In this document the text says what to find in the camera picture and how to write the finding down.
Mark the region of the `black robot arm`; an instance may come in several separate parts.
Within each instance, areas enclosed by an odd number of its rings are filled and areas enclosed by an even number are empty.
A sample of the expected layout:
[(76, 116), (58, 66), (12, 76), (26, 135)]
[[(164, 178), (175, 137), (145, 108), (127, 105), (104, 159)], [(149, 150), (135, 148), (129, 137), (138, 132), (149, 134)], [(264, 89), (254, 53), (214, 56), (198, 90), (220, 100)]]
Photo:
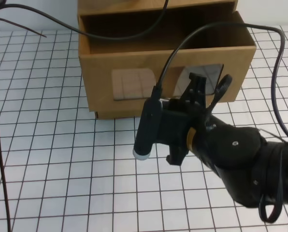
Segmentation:
[(207, 113), (204, 76), (191, 73), (182, 96), (163, 104), (157, 142), (166, 160), (180, 166), (193, 153), (223, 182), (234, 201), (256, 208), (276, 200), (282, 183), (288, 204), (288, 142), (269, 142), (253, 127), (235, 127)]

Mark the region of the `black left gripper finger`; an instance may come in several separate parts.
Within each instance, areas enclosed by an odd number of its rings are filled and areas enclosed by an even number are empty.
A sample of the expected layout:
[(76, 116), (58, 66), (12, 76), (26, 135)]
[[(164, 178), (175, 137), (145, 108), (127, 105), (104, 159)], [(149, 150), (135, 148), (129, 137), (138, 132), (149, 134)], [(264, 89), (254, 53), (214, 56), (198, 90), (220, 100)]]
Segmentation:
[(198, 104), (205, 106), (206, 104), (206, 77), (191, 72), (189, 74), (190, 83), (180, 97), (181, 102), (188, 102), (190, 105)]

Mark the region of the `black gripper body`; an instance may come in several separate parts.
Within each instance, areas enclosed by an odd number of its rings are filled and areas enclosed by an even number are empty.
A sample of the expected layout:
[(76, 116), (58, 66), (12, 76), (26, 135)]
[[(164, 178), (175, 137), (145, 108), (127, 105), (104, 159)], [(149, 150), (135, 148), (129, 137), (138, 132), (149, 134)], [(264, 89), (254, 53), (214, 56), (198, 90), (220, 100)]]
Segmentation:
[(171, 99), (163, 103), (158, 143), (169, 146), (166, 161), (170, 165), (181, 166), (189, 152), (208, 165), (203, 145), (208, 133), (205, 113), (205, 100), (186, 102)]

